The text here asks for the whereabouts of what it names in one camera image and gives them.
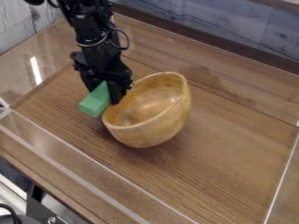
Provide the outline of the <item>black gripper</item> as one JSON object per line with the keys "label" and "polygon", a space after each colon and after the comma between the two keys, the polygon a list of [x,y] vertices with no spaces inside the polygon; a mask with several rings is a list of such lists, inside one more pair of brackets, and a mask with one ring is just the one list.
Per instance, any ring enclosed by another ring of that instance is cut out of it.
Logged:
{"label": "black gripper", "polygon": [[111,103],[119,104],[132,83],[132,70],[121,60],[123,48],[111,40],[77,42],[77,45],[80,50],[69,57],[88,91],[107,81]]}

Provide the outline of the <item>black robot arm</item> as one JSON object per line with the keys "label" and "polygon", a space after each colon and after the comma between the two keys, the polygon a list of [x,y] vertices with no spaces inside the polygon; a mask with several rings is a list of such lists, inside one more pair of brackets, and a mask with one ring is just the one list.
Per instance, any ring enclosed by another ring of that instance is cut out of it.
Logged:
{"label": "black robot arm", "polygon": [[24,0],[29,5],[44,2],[60,9],[75,31],[75,40],[80,48],[71,52],[73,69],[79,72],[89,92],[105,82],[112,104],[119,104],[132,85],[132,70],[121,60],[121,52],[129,44],[121,46],[119,34],[127,34],[116,27],[109,0]]}

